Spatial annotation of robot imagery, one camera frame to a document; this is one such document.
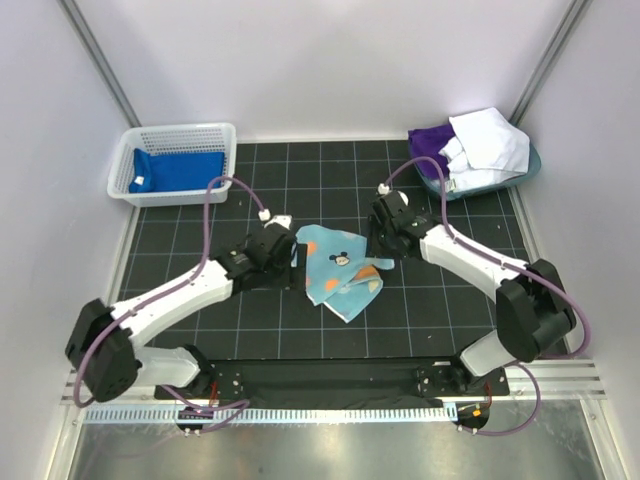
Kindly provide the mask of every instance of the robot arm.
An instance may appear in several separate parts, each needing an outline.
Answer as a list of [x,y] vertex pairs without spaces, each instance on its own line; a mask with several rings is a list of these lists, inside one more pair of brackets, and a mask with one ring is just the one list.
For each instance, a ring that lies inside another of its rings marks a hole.
[[[436,219],[425,213],[416,214],[408,208],[406,197],[397,191],[377,198],[372,207],[369,256],[416,258],[439,265],[478,287],[496,303],[497,330],[466,346],[454,357],[444,359],[449,367],[431,368],[435,366],[434,359],[423,358],[416,359],[418,363],[411,363],[405,371],[391,369],[390,374],[400,375],[398,381],[405,382],[403,384],[409,389],[407,392],[412,388],[412,379],[416,378],[416,365],[420,365],[417,368],[418,383],[438,385],[437,392],[433,394],[418,386],[420,396],[439,397],[442,396],[440,392],[445,391],[458,395],[472,394],[500,367],[514,360],[534,360],[575,326],[576,320],[569,305],[523,275],[503,268],[504,263],[509,263],[534,271],[562,288],[558,273],[550,263],[539,260],[528,265],[493,252],[455,230],[452,238]],[[200,277],[190,285],[149,303],[113,330],[89,360],[84,376],[95,399],[99,402],[112,400],[134,384],[168,384],[181,388],[181,393],[186,396],[205,396],[215,372],[195,347],[169,350],[145,345],[186,316],[242,291],[260,286],[304,290],[306,245],[296,243],[295,235],[289,229],[290,223],[291,217],[275,217],[263,229],[250,235],[243,245],[213,253]],[[461,239],[499,261],[496,264],[471,253],[460,244]],[[114,318],[134,311],[140,302],[191,278],[192,274],[193,270],[154,291],[118,302],[113,307],[104,306],[100,300],[85,305],[66,349],[72,365],[78,368],[89,345]],[[332,375],[338,368],[336,363],[340,360],[317,362],[307,361],[299,367],[304,371],[314,368],[313,376],[317,379],[326,372],[327,384],[331,384]],[[269,361],[264,361],[262,366],[251,368],[266,368],[267,364]],[[366,381],[360,384],[369,383],[368,368],[362,369],[364,373],[354,370],[356,379],[360,374],[366,377]],[[285,376],[289,374],[289,371],[283,373]],[[257,378],[265,381],[261,375]]]
[[[208,259],[198,278],[170,295],[161,296],[140,310],[145,300],[157,297],[192,277],[196,268],[144,295],[106,307],[100,300],[80,312],[67,344],[66,355],[77,369],[89,345],[115,318],[135,312],[106,338],[84,376],[99,402],[113,400],[131,386],[172,385],[187,396],[202,395],[213,372],[195,347],[152,348],[160,332],[198,310],[242,291],[261,286],[304,288],[306,246],[297,246],[289,230],[291,217],[276,216],[263,229],[249,235],[243,245],[223,248]],[[297,255],[296,267],[292,267]]]
[[[501,255],[465,237],[429,214],[416,214],[406,196],[392,191],[374,201],[370,216],[369,254],[418,258],[439,265],[468,281],[496,303],[497,329],[464,348],[456,361],[459,388],[479,381],[513,361],[531,362],[561,340],[576,325],[571,307],[557,295],[524,275],[504,267],[531,270],[556,286],[562,282],[555,267]],[[491,262],[461,245],[462,241],[496,259]]]

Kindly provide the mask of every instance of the white cable tray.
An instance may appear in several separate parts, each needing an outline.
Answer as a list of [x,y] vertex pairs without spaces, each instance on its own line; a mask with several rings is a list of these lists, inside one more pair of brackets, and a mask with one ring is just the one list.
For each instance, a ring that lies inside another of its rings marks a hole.
[[[84,424],[175,423],[182,405],[95,405],[87,409]],[[211,419],[180,420],[184,424],[220,422],[233,411],[216,412]],[[250,408],[233,420],[235,425],[450,422],[457,420],[455,403],[442,408],[394,410],[262,410]]]

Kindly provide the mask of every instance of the white plastic basket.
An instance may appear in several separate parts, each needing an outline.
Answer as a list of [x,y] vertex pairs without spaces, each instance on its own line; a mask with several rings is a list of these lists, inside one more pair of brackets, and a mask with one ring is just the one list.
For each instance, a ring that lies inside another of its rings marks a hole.
[[[193,205],[204,202],[206,190],[181,192],[129,193],[133,181],[133,151],[140,148],[151,155],[185,152],[224,152],[223,175],[233,176],[236,170],[236,128],[230,123],[199,123],[140,127],[126,131],[120,139],[111,165],[107,193],[136,207]],[[227,199],[231,182],[211,191],[211,203]]]

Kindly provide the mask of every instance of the white grid line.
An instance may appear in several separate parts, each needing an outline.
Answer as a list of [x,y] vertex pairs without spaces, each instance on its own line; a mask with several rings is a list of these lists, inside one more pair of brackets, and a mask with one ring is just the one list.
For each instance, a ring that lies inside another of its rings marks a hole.
[[[325,220],[340,220],[337,218],[327,218]],[[512,249],[508,248],[508,247],[499,247],[499,248],[494,248],[494,250],[496,252],[500,252],[504,255],[507,256],[511,256],[512,255]],[[527,250],[525,248],[516,248],[515,249],[516,252],[524,252],[526,253]],[[168,252],[158,252],[158,253],[130,253],[129,256],[130,257],[166,257],[169,255],[174,255],[174,256],[193,256],[193,257],[198,257],[198,256],[202,256],[202,252],[173,252],[173,253],[168,253]]]
[[[471,218],[469,218],[469,207],[467,207],[467,199],[463,198],[464,202],[464,210],[467,212],[467,221],[469,223],[469,232],[471,232],[471,239],[475,240],[475,236],[473,235],[473,227],[471,226]],[[491,315],[491,305],[489,305],[489,298],[484,297],[485,302],[487,303],[487,312],[489,313],[489,321],[491,322],[491,326],[493,327],[493,315]]]
[[[171,253],[169,254],[169,261],[167,262],[167,270],[164,274],[164,283],[169,281],[169,270],[171,270],[171,259],[173,258],[173,250],[176,247],[176,237],[178,236],[178,227],[180,226],[180,215],[182,214],[182,206],[178,209],[178,216],[176,218],[176,227],[173,230],[173,240],[171,241]],[[151,341],[151,345],[155,346],[156,338],[154,337]]]
[[[253,171],[251,172],[251,185],[253,185],[253,181],[256,176],[256,157],[258,156],[258,144],[256,143],[255,150],[253,152]],[[253,202],[253,198],[249,195],[249,208],[247,212],[247,235],[249,234],[249,228],[251,227],[251,203]],[[236,334],[236,346],[234,350],[234,358],[238,358],[238,345],[240,343],[240,318],[242,317],[242,299],[244,297],[244,293],[240,292],[240,300],[238,301],[238,333]]]
[[[515,218],[515,215],[507,215],[506,217],[512,217]],[[366,220],[368,217],[325,217],[325,220]],[[448,215],[448,218],[505,218],[504,215],[501,214],[496,214],[496,215]],[[320,220],[320,218],[313,218],[313,217],[296,217],[295,220],[298,221],[312,221],[312,220]],[[175,220],[162,220],[162,219],[157,219],[157,220],[149,220],[147,219],[145,221],[145,223],[151,224],[151,223],[174,223]],[[246,219],[243,218],[221,218],[218,220],[218,223],[228,223],[228,222],[246,222]],[[200,220],[196,220],[196,219],[184,219],[184,220],[180,220],[180,223],[202,223],[202,219]]]
[[[322,142],[320,142],[320,161],[318,162],[320,175],[318,176],[318,182],[320,182],[320,225],[322,225]],[[320,358],[324,358],[324,305],[320,305]]]
[[[213,242],[213,225],[216,221],[216,209],[217,205],[213,205],[213,212],[211,213],[211,219],[209,224],[209,254],[211,254],[211,244]],[[193,336],[193,344],[198,345],[198,332],[200,331],[200,318],[202,316],[202,309],[198,310],[198,316],[196,317],[196,333]]]
[[[133,251],[135,253],[138,252],[138,245],[140,245],[140,238],[142,237],[142,231],[144,230],[144,219],[147,217],[147,212],[149,210],[148,209],[144,209],[144,213],[142,214],[142,219],[140,220],[140,223],[138,223],[138,238],[136,239],[136,245],[133,248]],[[131,280],[131,272],[133,272],[133,264],[135,262],[135,259],[130,259],[129,260],[131,262],[131,264],[129,265],[129,273],[127,274],[127,281],[124,284],[124,289],[125,291],[129,289],[129,281]]]
[[[329,163],[334,163],[333,160],[325,160],[325,162],[329,162]],[[378,185],[371,185],[371,186],[361,186],[360,190],[376,190],[378,188]],[[408,188],[408,189],[423,189],[424,187],[421,187],[420,185],[414,185],[411,187],[401,187],[401,188]],[[277,192],[281,192],[282,188],[255,188],[254,189],[256,192],[271,192],[271,191],[277,191]],[[289,190],[295,191],[295,190],[353,190],[353,187],[322,187],[322,184],[320,184],[319,187],[289,187]]]
[[[356,207],[358,208],[358,233],[362,235],[362,227],[360,226],[360,218],[362,216],[362,212],[360,211],[360,195],[358,195],[358,161],[356,160],[356,142],[353,142],[353,173],[355,175],[356,181]],[[367,331],[368,322],[367,322],[367,309],[364,311],[364,347],[365,347],[365,358],[369,358],[369,332]]]
[[[384,146],[387,150],[387,170],[389,170],[389,175],[391,175],[391,160],[389,159],[389,142],[387,142],[385,140],[384,142]],[[405,285],[405,281],[404,281],[404,268],[402,267],[402,262],[398,262],[400,263],[400,277],[402,278],[402,297],[404,298],[404,315],[405,315],[405,320],[407,321],[407,336],[409,337],[409,356],[413,357],[413,342],[411,341],[411,323],[409,322],[409,304],[407,303],[407,290],[406,290],[406,285]]]
[[[450,327],[410,327],[412,330],[449,330]],[[486,330],[487,328],[493,328],[491,325],[460,325],[455,328],[461,329],[482,329]],[[369,327],[369,330],[406,330],[407,327]],[[324,327],[324,328],[316,328],[316,327],[284,327],[281,329],[278,328],[243,328],[240,329],[241,332],[278,332],[282,330],[283,332],[319,332],[319,331],[331,331],[331,332],[340,332],[342,330],[364,330],[364,327]],[[171,328],[166,330],[167,332],[177,332],[177,333],[188,333],[193,332],[190,328]],[[235,328],[203,328],[200,330],[201,332],[237,332],[238,330]]]
[[[385,285],[383,287],[386,290],[400,290],[400,289],[405,289],[405,290],[411,290],[411,289],[415,289],[415,290],[429,290],[429,289],[442,289],[442,285],[405,285],[400,286],[400,285]],[[446,288],[449,289],[453,289],[453,288],[459,288],[459,289],[474,289],[476,290],[476,287],[472,286],[472,285],[446,285]],[[137,293],[138,295],[140,294],[140,292],[148,292],[149,289],[144,289],[144,288],[131,288],[129,290],[123,290],[126,292],[130,292],[130,293]],[[254,288],[251,290],[252,292],[275,292],[278,291],[275,288]]]
[[[352,158],[330,158],[330,159],[324,159],[321,161],[325,161],[325,162],[350,162],[351,160],[353,160]],[[401,161],[401,158],[392,158],[391,160],[393,161]],[[318,160],[293,160],[293,163],[315,163]],[[371,158],[371,159],[363,159],[361,160],[362,162],[386,162],[387,160],[385,158]],[[259,160],[259,163],[285,163],[282,160]],[[249,161],[239,161],[236,164],[244,164],[244,165],[249,165],[251,164],[251,162]]]
[[[287,143],[287,163],[284,173],[284,211],[287,211],[287,186],[289,185],[289,144]],[[280,316],[278,318],[278,359],[280,359],[280,351],[282,349],[282,295],[284,292],[280,290]]]
[[[442,207],[442,202],[446,202],[446,198],[440,198],[440,207]],[[429,211],[433,214],[433,215],[437,215],[438,213],[433,212],[433,206],[431,205],[431,196],[427,195],[427,202],[429,203]],[[457,349],[456,349],[456,339],[453,336],[453,323],[451,323],[451,312],[449,311],[449,299],[447,298],[447,286],[446,286],[446,282],[444,281],[444,272],[442,271],[442,267],[438,267],[440,269],[440,279],[442,281],[442,290],[444,291],[444,304],[445,307],[447,307],[447,319],[449,320],[449,331],[451,333],[451,345],[453,346],[453,352],[454,354],[457,353]],[[463,287],[467,287],[467,288],[474,288],[471,287],[470,285],[461,285]]]
[[500,198],[500,195],[498,193],[496,193],[496,195],[498,195],[498,203],[500,204],[500,210],[502,210],[502,218],[504,219],[504,227],[507,229],[507,235],[509,236],[509,244],[511,245],[511,252],[512,252],[512,255],[515,257],[516,249],[513,246],[513,239],[511,238],[511,229],[509,228],[509,222],[507,222],[507,216],[504,214],[504,207],[502,206],[502,199]]

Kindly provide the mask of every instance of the white clip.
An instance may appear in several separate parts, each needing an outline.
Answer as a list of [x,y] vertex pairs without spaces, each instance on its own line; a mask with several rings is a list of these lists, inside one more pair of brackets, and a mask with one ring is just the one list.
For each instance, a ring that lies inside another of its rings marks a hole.
[[385,185],[384,183],[378,185],[378,195],[386,195],[390,191],[391,187],[389,185]]
[[258,217],[260,218],[261,221],[268,222],[269,219],[271,218],[271,212],[269,211],[268,208],[265,208],[264,210],[261,210],[258,212]]
[[274,215],[273,218],[265,224],[265,227],[277,223],[279,225],[282,225],[287,230],[291,230],[291,221],[291,215]]
[[398,193],[400,194],[400,198],[402,199],[404,204],[409,205],[409,197],[407,197],[407,194],[404,192],[398,192]]

